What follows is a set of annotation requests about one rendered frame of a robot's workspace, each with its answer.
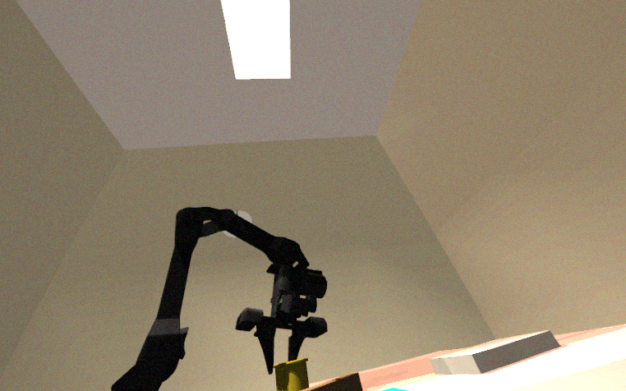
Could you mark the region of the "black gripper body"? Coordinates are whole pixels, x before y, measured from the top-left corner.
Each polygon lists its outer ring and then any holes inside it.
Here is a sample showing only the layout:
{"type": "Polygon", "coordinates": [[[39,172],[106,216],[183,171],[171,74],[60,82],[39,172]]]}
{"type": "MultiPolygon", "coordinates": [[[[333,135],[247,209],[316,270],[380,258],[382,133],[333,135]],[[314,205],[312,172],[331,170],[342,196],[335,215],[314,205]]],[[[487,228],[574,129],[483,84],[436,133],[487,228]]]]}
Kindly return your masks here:
{"type": "Polygon", "coordinates": [[[318,338],[328,332],[327,322],[324,318],[310,316],[306,320],[297,320],[296,314],[274,313],[274,304],[278,298],[280,290],[286,290],[286,295],[294,296],[296,288],[290,286],[280,286],[273,289],[270,303],[272,306],[271,316],[264,316],[263,309],[246,307],[237,317],[237,330],[250,331],[256,326],[258,330],[261,326],[277,327],[277,329],[290,329],[292,335],[299,330],[311,331],[308,338],[318,338]]]}

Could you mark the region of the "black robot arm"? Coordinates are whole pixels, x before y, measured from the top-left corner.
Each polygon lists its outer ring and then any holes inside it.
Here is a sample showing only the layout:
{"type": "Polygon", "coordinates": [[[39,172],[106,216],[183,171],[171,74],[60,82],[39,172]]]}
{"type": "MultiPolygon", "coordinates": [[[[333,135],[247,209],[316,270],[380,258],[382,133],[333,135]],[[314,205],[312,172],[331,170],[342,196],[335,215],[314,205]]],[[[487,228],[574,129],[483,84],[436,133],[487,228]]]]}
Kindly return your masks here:
{"type": "Polygon", "coordinates": [[[191,255],[199,237],[222,231],[266,254],[273,263],[266,270],[274,274],[273,289],[280,286],[296,288],[294,296],[280,290],[274,304],[275,314],[284,311],[299,318],[301,315],[308,316],[308,312],[316,312],[316,298],[325,295],[327,280],[322,271],[307,269],[309,263],[298,243],[286,237],[275,237],[230,209],[180,209],[176,214],[175,247],[156,320],[135,365],[112,384],[111,391],[158,391],[177,369],[179,359],[182,360],[186,354],[184,342],[189,330],[189,327],[180,329],[180,315],[191,255]],[[208,220],[211,222],[203,224],[208,220]],[[296,262],[299,264],[293,268],[296,262]],[[301,298],[300,295],[306,297],[301,298]]]}

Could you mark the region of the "tan wooden bar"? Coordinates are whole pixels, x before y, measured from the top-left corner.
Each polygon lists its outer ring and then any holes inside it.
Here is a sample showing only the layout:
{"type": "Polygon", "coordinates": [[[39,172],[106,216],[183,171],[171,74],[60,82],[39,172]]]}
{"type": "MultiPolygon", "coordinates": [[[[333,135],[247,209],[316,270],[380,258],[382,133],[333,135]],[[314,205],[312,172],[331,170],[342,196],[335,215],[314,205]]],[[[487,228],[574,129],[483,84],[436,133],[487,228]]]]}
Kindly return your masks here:
{"type": "Polygon", "coordinates": [[[363,391],[360,380],[359,372],[353,372],[300,391],[363,391]]]}

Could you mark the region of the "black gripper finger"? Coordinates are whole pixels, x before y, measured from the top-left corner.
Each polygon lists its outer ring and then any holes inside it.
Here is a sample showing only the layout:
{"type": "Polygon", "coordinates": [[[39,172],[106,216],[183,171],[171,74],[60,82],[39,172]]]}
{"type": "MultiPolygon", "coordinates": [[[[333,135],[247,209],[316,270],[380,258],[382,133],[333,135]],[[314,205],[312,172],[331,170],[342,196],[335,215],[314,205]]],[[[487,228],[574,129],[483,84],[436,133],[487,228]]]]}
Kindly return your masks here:
{"type": "Polygon", "coordinates": [[[299,330],[288,337],[288,361],[295,361],[304,338],[311,335],[311,331],[299,330]]]}
{"type": "Polygon", "coordinates": [[[259,339],[265,357],[265,364],[269,375],[273,373],[274,367],[274,336],[277,327],[261,326],[254,332],[254,336],[259,339]]]}

